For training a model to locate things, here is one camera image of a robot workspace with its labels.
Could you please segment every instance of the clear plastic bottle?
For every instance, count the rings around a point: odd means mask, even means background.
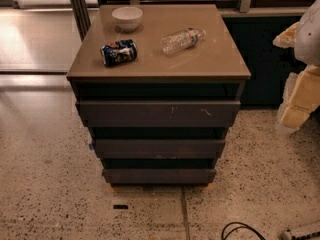
[[[206,31],[199,28],[187,28],[182,31],[163,37],[160,40],[161,51],[166,55],[172,55],[186,48],[194,46],[203,39]]]

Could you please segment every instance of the floor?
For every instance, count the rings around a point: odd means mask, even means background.
[[[0,17],[0,28],[17,23],[24,31],[7,37],[18,42],[1,46],[1,62],[11,56],[2,66],[23,70],[25,58],[30,69],[68,68],[80,42],[76,30],[54,19],[56,28],[46,19],[43,32],[28,29],[26,19],[39,25],[40,16],[30,13]],[[46,39],[49,28],[60,33]],[[0,35],[3,44],[3,30]],[[15,57],[29,45],[30,57]],[[74,103],[65,75],[0,75],[0,240],[219,240],[233,221],[273,240],[320,220],[320,126],[314,118],[285,136],[275,131],[276,109],[242,109],[208,187],[111,188]],[[239,230],[228,238],[236,239],[258,238]]]

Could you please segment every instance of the drawer cabinet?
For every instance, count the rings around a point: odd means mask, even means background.
[[[214,5],[140,7],[133,33],[116,32],[115,7],[100,7],[67,75],[79,117],[106,182],[206,185],[250,73]],[[154,17],[159,13],[167,24]],[[159,40],[190,19],[206,30],[206,41],[165,57]],[[100,47],[124,38],[137,43],[137,60],[105,67]]]

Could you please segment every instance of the can label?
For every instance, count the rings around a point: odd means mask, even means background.
[[[120,40],[107,44],[101,48],[103,63],[113,66],[124,62],[133,61],[137,58],[137,46],[131,39]]]

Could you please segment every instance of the power strip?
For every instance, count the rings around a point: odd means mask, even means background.
[[[281,235],[282,240],[305,240],[316,236],[320,236],[320,221],[296,229],[289,229]]]

